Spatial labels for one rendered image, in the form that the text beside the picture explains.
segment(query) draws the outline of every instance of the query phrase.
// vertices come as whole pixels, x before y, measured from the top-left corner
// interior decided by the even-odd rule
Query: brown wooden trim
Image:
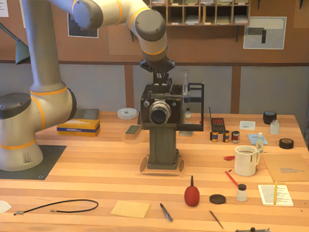
[[[0,63],[15,64],[15,60],[0,60]],[[94,62],[94,61],[59,61],[61,65],[124,65],[139,66],[139,62]],[[274,67],[303,67],[309,63],[181,63],[176,66],[274,66]]]
[[[134,108],[134,81],[133,81],[133,66],[124,66],[125,79],[125,101],[127,108]]]
[[[232,67],[232,84],[231,84],[231,97],[230,97],[230,113],[240,113],[240,99],[241,99],[241,66]]]

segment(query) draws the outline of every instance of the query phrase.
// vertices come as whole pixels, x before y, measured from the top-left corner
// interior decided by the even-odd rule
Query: blue cloth
[[[248,134],[248,137],[252,145],[257,144],[257,138],[259,137],[259,134]],[[264,137],[264,134],[263,134],[263,139],[264,139],[264,145],[268,145],[268,142],[266,138]]]

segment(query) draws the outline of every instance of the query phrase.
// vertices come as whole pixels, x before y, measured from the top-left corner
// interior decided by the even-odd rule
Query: red air blower
[[[184,192],[184,201],[188,206],[196,206],[200,202],[200,192],[193,185],[193,175],[191,176],[191,186],[187,187]]]

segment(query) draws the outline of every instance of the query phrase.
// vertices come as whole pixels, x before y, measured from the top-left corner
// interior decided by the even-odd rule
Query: wooden table
[[[239,130],[240,120],[256,121],[254,133],[264,135],[270,126],[263,123],[262,115],[213,114],[224,118],[226,129]],[[271,232],[309,231],[309,183],[288,182],[287,187],[294,207],[263,206],[258,190],[259,182],[273,180],[261,158],[256,174],[242,177],[234,173],[233,156],[240,145],[251,145],[247,134],[240,131],[240,143],[223,143],[209,140],[210,121],[205,119],[204,132],[194,132],[192,137],[177,135],[177,148],[186,161],[184,176],[149,176],[139,172],[142,158],[149,154],[149,134],[139,144],[127,144],[121,135],[125,128],[136,124],[137,119],[121,120],[116,112],[100,112],[101,131],[98,137],[58,136],[52,127],[37,133],[40,145],[67,146],[64,153],[42,180],[0,180],[0,201],[8,202],[12,208],[0,214],[1,232],[234,232],[270,228]],[[268,153],[300,153],[309,164],[306,148],[299,125],[293,115],[279,115],[279,135],[266,135]],[[193,113],[189,120],[196,124],[200,118]],[[276,145],[281,138],[294,140],[292,150]],[[248,201],[236,200],[237,188],[225,174],[230,170],[238,183],[247,185]],[[200,192],[200,202],[189,207],[184,202],[184,192],[190,185],[191,175]],[[226,196],[226,203],[215,205],[209,202],[212,194]],[[91,202],[71,202],[41,208],[24,215],[13,216],[16,211],[26,211],[52,202],[71,199],[92,199],[99,202],[95,210],[82,213],[58,213],[56,210],[79,210],[93,206]],[[118,200],[151,203],[145,219],[111,215]],[[174,221],[170,223],[163,214],[162,203]],[[223,225],[222,229],[210,211]]]

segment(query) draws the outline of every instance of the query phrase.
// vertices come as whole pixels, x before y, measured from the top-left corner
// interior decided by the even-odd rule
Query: lamp shade
[[[17,65],[23,64],[30,61],[29,47],[23,42],[18,41],[16,43],[16,59]]]

